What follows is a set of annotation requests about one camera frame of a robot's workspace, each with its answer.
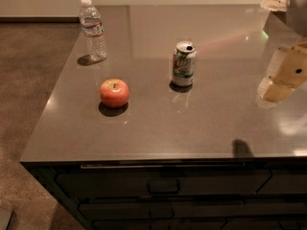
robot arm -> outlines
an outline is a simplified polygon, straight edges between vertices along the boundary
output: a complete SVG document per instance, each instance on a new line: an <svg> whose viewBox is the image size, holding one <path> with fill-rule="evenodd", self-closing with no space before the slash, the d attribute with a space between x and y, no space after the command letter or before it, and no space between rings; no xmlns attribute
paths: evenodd
<svg viewBox="0 0 307 230"><path fill-rule="evenodd" d="M293 46L275 51L267 76L259 84L257 103L272 108L307 81L307 0L263 0L261 7L285 11L288 26L302 36Z"/></svg>

red apple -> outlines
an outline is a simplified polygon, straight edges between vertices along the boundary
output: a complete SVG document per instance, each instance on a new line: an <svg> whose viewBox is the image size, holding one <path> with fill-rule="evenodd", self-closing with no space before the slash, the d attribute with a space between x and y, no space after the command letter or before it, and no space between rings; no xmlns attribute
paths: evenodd
<svg viewBox="0 0 307 230"><path fill-rule="evenodd" d="M123 80L105 80L100 87L102 103L109 108L122 107L127 103L129 96L129 88Z"/></svg>

concrete floor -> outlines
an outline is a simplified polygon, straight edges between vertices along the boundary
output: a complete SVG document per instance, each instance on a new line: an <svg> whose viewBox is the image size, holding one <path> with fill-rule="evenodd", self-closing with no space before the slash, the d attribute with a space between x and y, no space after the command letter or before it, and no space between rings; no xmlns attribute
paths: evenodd
<svg viewBox="0 0 307 230"><path fill-rule="evenodd" d="M0 199L9 230L83 228L19 164L80 33L74 23L0 24Z"/></svg>

clear bottle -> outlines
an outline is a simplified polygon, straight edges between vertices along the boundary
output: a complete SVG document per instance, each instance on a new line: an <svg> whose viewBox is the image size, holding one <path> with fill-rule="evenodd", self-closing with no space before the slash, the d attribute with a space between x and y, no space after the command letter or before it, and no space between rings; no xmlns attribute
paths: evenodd
<svg viewBox="0 0 307 230"><path fill-rule="evenodd" d="M91 0L81 0L79 19L83 28L87 51L93 61L106 59L106 39L99 11Z"/></svg>

soda can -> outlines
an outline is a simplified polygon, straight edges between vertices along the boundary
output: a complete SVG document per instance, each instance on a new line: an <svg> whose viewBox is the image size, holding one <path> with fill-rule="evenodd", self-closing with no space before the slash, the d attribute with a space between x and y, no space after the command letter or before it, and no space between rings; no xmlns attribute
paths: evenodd
<svg viewBox="0 0 307 230"><path fill-rule="evenodd" d="M173 54L172 82L177 86L189 86L193 82L197 58L196 46L190 41L177 44Z"/></svg>

